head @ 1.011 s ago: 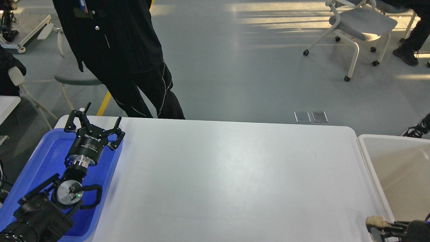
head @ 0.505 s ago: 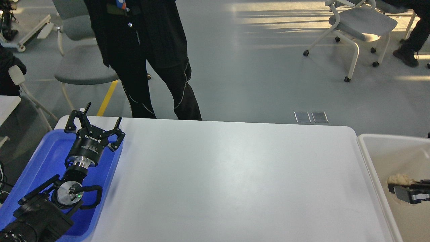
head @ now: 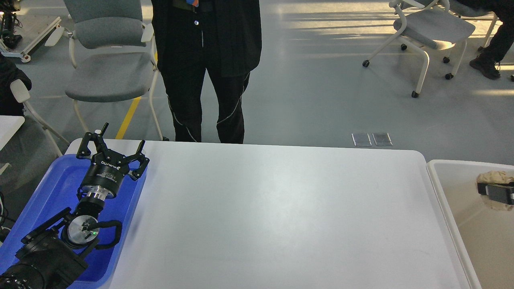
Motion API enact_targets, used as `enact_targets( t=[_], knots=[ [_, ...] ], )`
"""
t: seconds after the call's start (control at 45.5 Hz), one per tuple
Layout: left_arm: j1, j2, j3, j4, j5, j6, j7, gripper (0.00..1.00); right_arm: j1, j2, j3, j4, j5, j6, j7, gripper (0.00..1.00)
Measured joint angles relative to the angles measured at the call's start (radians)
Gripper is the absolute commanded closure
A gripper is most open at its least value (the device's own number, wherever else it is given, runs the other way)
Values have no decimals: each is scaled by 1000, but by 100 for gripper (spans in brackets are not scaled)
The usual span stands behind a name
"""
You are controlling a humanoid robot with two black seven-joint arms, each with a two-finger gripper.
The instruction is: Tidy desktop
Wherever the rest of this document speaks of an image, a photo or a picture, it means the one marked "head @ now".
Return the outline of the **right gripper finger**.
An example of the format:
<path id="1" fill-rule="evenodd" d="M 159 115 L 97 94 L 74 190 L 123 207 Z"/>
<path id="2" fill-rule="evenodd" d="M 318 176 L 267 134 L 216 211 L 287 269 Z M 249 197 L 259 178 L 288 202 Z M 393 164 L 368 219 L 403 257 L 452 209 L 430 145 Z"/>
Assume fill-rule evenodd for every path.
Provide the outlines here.
<path id="1" fill-rule="evenodd" d="M 513 183 L 477 183 L 479 194 L 486 195 L 490 200 L 504 203 L 507 205 L 514 204 L 514 186 Z"/>

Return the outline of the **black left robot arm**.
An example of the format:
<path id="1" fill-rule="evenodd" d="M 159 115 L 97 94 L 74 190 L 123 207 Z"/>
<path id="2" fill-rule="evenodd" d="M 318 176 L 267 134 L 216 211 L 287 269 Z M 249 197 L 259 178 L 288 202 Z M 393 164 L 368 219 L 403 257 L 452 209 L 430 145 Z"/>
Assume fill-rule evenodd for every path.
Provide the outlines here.
<path id="1" fill-rule="evenodd" d="M 121 255 L 149 164 L 85 133 L 44 178 L 1 247 L 2 289 L 98 289 Z"/>

